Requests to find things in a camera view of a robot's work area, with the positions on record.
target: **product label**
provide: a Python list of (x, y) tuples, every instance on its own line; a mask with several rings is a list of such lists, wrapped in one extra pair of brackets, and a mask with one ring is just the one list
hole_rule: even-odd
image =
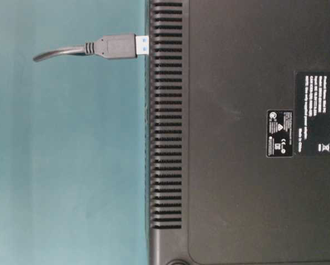
[(292, 111), (269, 110), (267, 115), (268, 157), (292, 156)]
[(295, 154), (330, 155), (330, 72), (298, 72), (295, 82)]

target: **black device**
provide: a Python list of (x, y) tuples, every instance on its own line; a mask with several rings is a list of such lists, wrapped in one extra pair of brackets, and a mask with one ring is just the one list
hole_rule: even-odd
[(330, 264), (330, 0), (150, 0), (151, 265)]

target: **teal background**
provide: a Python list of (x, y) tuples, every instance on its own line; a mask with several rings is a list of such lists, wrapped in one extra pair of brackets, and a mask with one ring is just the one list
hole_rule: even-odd
[(32, 61), (143, 34), (144, 7), (0, 1), (0, 265), (146, 264), (144, 58)]

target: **usb cable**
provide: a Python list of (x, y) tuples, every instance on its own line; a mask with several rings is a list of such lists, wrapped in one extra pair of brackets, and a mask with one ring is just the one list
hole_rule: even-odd
[(98, 55), (106, 59), (129, 59), (138, 55), (149, 54), (149, 37), (127, 35), (103, 36), (84, 46), (63, 47), (47, 51), (33, 58), (35, 62), (43, 61), (59, 55)]

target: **ventilation grille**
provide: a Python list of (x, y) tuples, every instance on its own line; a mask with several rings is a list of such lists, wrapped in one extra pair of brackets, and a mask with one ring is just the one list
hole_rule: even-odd
[(182, 1), (150, 7), (151, 228), (182, 227)]

